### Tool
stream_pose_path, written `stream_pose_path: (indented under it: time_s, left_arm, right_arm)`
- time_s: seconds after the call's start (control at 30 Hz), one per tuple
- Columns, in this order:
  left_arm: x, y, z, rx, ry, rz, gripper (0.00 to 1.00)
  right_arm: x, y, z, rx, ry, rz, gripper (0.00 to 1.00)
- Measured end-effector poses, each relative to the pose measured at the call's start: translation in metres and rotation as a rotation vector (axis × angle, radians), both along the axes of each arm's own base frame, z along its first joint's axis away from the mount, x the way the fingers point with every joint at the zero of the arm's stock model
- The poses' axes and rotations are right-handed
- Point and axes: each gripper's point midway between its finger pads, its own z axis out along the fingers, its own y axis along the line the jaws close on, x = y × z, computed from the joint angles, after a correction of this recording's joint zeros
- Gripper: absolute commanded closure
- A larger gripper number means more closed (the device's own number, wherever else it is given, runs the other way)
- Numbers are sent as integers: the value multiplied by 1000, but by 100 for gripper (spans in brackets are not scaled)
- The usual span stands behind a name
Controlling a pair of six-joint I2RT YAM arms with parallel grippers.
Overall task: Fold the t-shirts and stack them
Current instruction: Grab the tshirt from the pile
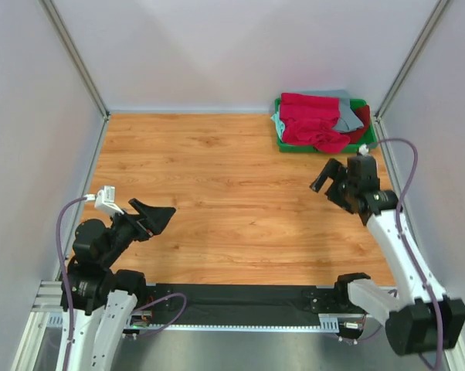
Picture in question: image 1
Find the bright red t shirt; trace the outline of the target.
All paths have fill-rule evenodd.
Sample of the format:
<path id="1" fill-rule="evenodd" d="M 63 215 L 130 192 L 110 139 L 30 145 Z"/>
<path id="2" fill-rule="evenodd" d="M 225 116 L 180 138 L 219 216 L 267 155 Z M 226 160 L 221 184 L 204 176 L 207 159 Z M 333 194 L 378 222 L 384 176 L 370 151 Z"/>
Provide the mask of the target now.
<path id="1" fill-rule="evenodd" d="M 339 99 L 297 93 L 280 95 L 280 119 L 285 123 L 283 142 L 292 145 L 313 144 L 322 136 L 336 132 L 333 127 L 340 117 Z"/>

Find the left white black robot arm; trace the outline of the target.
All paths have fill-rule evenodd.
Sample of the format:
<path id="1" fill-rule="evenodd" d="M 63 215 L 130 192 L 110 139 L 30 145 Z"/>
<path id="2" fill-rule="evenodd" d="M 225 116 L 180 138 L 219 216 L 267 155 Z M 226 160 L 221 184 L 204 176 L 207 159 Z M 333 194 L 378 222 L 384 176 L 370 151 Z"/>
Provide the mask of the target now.
<path id="1" fill-rule="evenodd" d="M 75 231 L 73 256 L 66 261 L 57 250 L 62 281 L 63 334 L 56 361 L 58 370 L 109 370 L 127 318 L 144 309 L 148 300 L 146 279 L 138 271 L 111 267 L 133 243 L 161 234 L 176 209 L 148 206 L 131 199 L 134 213 L 117 206 L 112 197 L 87 194 L 69 201 L 59 212 L 57 223 L 77 203 L 93 203 L 111 220 L 90 219 Z"/>

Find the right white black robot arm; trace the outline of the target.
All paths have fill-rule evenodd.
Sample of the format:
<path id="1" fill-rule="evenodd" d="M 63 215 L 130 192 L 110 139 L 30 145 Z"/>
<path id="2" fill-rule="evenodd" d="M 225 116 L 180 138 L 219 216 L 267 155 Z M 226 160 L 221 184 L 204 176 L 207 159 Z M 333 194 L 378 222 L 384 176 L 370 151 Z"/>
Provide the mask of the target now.
<path id="1" fill-rule="evenodd" d="M 338 277 L 334 305 L 349 312 L 363 309 L 385 328 L 395 354 L 406 356 L 453 349 L 465 322 L 465 304 L 450 298 L 434 277 L 409 232 L 406 216 L 391 189 L 382 190 L 377 162 L 356 155 L 342 164 L 327 161 L 311 189 L 325 191 L 329 201 L 356 214 L 379 245 L 396 283 L 398 295 L 386 294 L 366 274 Z"/>

